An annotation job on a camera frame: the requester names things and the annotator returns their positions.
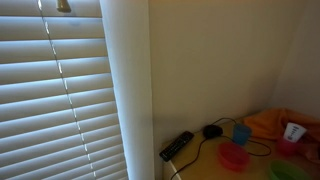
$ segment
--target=white wall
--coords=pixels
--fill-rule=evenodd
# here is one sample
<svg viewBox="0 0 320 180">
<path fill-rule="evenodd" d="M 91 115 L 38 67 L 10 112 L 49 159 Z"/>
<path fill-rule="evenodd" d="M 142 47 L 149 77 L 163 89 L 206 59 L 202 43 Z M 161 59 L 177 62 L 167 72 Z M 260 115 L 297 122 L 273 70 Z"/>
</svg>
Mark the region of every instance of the white wall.
<svg viewBox="0 0 320 180">
<path fill-rule="evenodd" d="M 305 4 L 149 0 L 158 179 L 164 141 L 267 106 Z"/>
<path fill-rule="evenodd" d="M 270 106 L 320 118 L 319 18 L 320 1 L 309 0 Z"/>
<path fill-rule="evenodd" d="M 147 0 L 101 0 L 130 180 L 154 179 Z"/>
</svg>

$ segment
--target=window blinds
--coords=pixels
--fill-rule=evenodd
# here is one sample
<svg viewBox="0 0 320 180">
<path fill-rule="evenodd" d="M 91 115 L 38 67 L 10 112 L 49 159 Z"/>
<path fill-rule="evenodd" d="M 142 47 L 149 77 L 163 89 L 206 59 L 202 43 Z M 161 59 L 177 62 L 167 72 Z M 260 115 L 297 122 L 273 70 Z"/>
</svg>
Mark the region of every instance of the window blinds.
<svg viewBox="0 0 320 180">
<path fill-rule="evenodd" d="M 0 1 L 0 179 L 128 179 L 99 0 L 69 4 Z"/>
</svg>

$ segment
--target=blue cup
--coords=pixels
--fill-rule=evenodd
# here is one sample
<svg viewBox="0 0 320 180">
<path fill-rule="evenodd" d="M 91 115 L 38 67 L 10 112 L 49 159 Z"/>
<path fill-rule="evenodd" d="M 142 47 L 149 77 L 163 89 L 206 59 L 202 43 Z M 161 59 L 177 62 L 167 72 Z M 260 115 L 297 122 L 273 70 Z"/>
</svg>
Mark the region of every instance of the blue cup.
<svg viewBox="0 0 320 180">
<path fill-rule="evenodd" d="M 252 130 L 244 124 L 235 124 L 233 126 L 232 140 L 234 143 L 244 146 L 251 136 Z"/>
</svg>

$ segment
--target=table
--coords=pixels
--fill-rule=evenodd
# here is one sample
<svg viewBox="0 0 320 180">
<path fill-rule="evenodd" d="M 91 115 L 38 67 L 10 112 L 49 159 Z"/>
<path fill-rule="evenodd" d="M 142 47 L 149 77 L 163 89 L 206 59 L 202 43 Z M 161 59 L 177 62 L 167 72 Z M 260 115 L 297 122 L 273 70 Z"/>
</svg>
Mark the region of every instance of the table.
<svg viewBox="0 0 320 180">
<path fill-rule="evenodd" d="M 234 123 L 232 121 L 221 124 L 223 128 L 223 135 L 231 137 L 232 128 Z M 163 162 L 163 179 L 170 180 L 176 170 L 188 164 L 197 155 L 200 142 L 204 140 L 202 131 L 195 133 L 194 138 L 186 144 L 169 162 Z M 217 147 L 223 142 L 230 142 L 225 137 L 217 137 L 207 140 L 201 148 L 198 160 L 181 171 L 175 176 L 174 180 L 213 180 L 213 179 L 234 179 L 234 180 L 267 180 L 268 179 L 268 166 L 272 160 L 281 159 L 289 161 L 296 166 L 304 169 L 315 180 L 320 180 L 320 165 L 307 160 L 305 157 L 297 154 L 291 157 L 284 157 L 275 150 L 275 142 L 265 139 L 250 138 L 250 140 L 258 141 L 268 145 L 272 153 L 269 156 L 257 157 L 250 156 L 250 163 L 247 169 L 243 172 L 233 172 L 224 168 L 217 157 Z M 268 152 L 266 147 L 259 144 L 247 142 L 244 148 L 251 153 L 265 154 Z"/>
</svg>

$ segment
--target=black remote control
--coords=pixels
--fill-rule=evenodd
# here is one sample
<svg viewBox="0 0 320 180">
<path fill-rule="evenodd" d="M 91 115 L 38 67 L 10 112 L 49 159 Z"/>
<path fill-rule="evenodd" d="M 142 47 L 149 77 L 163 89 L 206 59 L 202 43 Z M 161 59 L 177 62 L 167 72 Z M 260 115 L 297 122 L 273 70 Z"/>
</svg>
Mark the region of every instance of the black remote control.
<svg viewBox="0 0 320 180">
<path fill-rule="evenodd" d="M 183 146 L 185 146 L 192 138 L 193 134 L 189 131 L 183 132 L 168 147 L 160 152 L 160 157 L 168 162 Z"/>
</svg>

